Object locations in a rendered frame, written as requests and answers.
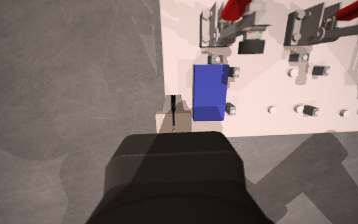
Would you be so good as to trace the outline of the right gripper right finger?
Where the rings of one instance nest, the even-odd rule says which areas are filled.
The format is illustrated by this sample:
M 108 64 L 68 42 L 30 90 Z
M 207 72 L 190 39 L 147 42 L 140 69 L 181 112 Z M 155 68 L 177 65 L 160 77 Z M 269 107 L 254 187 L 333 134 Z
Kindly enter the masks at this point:
M 191 132 L 191 111 L 184 110 L 181 95 L 173 95 L 175 133 Z

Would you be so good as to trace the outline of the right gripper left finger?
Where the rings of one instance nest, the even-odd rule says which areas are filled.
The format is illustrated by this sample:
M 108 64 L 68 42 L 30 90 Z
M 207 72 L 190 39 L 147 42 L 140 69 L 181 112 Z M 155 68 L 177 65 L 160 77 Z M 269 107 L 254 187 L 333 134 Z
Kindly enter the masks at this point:
M 157 133 L 174 133 L 173 95 L 166 95 L 163 111 L 156 112 Z

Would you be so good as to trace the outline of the pale pink fixture plate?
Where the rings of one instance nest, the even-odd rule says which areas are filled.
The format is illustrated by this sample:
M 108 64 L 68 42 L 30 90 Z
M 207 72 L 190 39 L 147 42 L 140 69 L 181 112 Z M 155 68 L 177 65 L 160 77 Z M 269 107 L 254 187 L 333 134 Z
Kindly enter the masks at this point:
M 358 131 L 358 35 L 310 46 L 283 46 L 288 14 L 322 2 L 342 8 L 357 0 L 262 0 L 275 10 L 273 25 L 262 34 L 264 54 L 238 55 L 239 41 L 229 47 L 200 48 L 202 10 L 218 10 L 228 0 L 160 0 L 164 87 L 166 95 L 181 95 L 192 114 L 193 65 L 207 64 L 210 55 L 223 55 L 223 64 L 240 67 L 239 78 L 228 77 L 224 121 L 193 121 L 191 132 L 218 131 L 226 137 Z M 341 9 L 342 9 L 341 8 Z M 288 62 L 290 54 L 310 53 L 308 62 Z M 312 75 L 313 66 L 331 66 L 328 76 Z M 288 76 L 290 69 L 298 74 Z M 296 105 L 320 108 L 317 117 L 294 111 Z M 276 113 L 268 107 L 277 108 Z M 341 110 L 350 111 L 347 117 Z

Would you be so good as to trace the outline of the blue rectangular plate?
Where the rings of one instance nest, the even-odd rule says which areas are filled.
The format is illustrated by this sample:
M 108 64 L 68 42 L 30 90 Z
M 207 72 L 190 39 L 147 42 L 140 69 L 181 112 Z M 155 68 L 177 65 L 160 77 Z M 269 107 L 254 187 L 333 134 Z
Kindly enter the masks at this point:
M 193 121 L 224 121 L 229 65 L 193 65 Z

